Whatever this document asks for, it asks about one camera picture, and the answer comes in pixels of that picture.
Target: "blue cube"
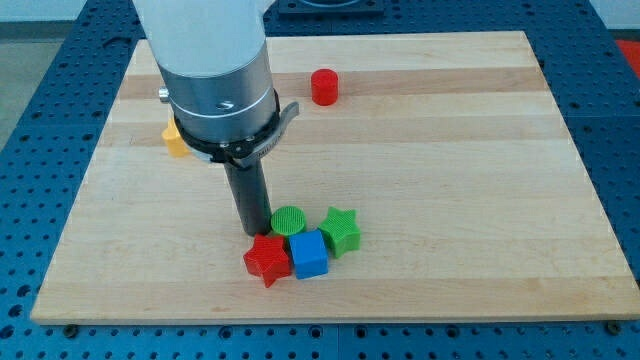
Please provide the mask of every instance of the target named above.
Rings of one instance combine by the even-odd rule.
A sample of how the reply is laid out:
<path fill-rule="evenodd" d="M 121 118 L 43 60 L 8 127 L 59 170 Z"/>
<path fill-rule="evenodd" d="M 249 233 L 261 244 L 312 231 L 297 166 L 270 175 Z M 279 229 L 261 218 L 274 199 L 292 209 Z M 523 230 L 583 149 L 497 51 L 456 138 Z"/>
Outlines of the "blue cube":
<path fill-rule="evenodd" d="M 289 236 L 289 247 L 298 279 L 329 272 L 327 248 L 320 230 Z"/>

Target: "wooden table surface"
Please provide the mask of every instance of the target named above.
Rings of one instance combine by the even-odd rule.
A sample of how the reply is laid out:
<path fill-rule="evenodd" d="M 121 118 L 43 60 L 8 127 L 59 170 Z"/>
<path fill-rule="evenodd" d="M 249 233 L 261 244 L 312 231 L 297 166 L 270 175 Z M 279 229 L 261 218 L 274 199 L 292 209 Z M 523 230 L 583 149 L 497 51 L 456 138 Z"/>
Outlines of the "wooden table surface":
<path fill-rule="evenodd" d="M 361 250 L 265 289 L 224 169 L 171 158 L 138 44 L 32 318 L 43 324 L 640 317 L 640 292 L 521 32 L 268 40 L 283 105 L 272 207 L 358 210 Z M 310 99 L 336 70 L 341 97 Z"/>

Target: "red star block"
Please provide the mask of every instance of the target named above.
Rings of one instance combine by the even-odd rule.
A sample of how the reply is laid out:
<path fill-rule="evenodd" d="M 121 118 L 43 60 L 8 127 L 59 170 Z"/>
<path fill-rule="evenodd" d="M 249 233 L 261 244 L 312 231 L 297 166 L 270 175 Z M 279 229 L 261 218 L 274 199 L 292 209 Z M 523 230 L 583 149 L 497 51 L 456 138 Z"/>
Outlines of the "red star block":
<path fill-rule="evenodd" d="M 260 276 L 264 286 L 271 286 L 277 279 L 291 275 L 289 257 L 284 252 L 284 236 L 266 237 L 256 234 L 253 247 L 244 254 L 249 274 Z"/>

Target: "toy block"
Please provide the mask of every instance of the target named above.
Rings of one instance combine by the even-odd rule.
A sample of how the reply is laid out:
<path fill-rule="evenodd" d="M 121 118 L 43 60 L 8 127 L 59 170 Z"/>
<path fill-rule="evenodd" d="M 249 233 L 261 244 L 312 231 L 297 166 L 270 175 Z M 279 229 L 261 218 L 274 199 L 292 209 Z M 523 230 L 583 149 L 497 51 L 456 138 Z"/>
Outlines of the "toy block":
<path fill-rule="evenodd" d="M 167 145 L 169 155 L 173 157 L 189 155 L 190 151 L 182 140 L 182 136 L 180 136 L 180 132 L 178 132 L 178 128 L 176 127 L 173 117 L 169 119 L 167 128 L 162 132 L 162 139 L 164 140 L 165 145 Z"/>
<path fill-rule="evenodd" d="M 327 248 L 339 259 L 345 252 L 360 249 L 360 229 L 356 211 L 329 207 L 327 218 L 318 226 Z"/>
<path fill-rule="evenodd" d="M 320 231 L 314 230 L 291 235 L 289 246 L 298 279 L 306 279 L 329 272 L 327 248 Z"/>
<path fill-rule="evenodd" d="M 307 220 L 302 209 L 295 206 L 285 206 L 276 210 L 271 216 L 271 229 L 277 235 L 287 238 L 307 230 Z"/>
<path fill-rule="evenodd" d="M 291 275 L 291 263 L 283 246 L 282 236 L 266 237 L 257 234 L 253 247 L 244 254 L 249 274 L 262 277 L 267 288 L 277 279 Z"/>

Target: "star-shaped block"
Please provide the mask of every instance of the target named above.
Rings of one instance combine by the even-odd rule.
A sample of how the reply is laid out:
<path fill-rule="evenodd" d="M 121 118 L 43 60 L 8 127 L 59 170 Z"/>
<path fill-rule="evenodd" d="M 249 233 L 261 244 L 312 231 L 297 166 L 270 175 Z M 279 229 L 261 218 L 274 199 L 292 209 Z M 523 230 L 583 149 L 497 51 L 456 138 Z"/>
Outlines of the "star-shaped block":
<path fill-rule="evenodd" d="M 320 231 L 314 230 L 291 235 L 289 246 L 298 279 L 306 279 L 329 272 L 327 248 Z"/>
<path fill-rule="evenodd" d="M 347 251 L 360 249 L 360 229 L 356 225 L 356 211 L 342 211 L 329 207 L 327 218 L 318 226 L 325 244 L 336 259 Z"/>
<path fill-rule="evenodd" d="M 244 254 L 247 271 L 262 277 L 265 287 L 271 286 L 279 278 L 291 275 L 291 263 L 283 247 L 284 236 L 266 237 L 256 234 L 253 247 Z"/>

